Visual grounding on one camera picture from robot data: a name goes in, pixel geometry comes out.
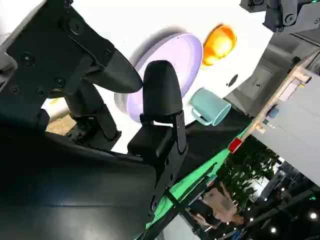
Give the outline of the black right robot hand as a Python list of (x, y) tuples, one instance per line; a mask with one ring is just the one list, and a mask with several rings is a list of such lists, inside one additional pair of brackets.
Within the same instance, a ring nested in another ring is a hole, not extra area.
[(70, 0), (45, 0), (0, 47), (0, 237), (132, 240), (188, 151), (178, 76), (143, 76)]

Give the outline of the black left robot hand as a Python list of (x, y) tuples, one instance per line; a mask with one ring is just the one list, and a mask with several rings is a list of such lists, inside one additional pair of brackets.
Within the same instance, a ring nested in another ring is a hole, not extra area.
[(273, 33), (299, 33), (320, 25), (318, 0), (241, 0), (239, 5), (249, 13), (265, 12), (263, 25)]

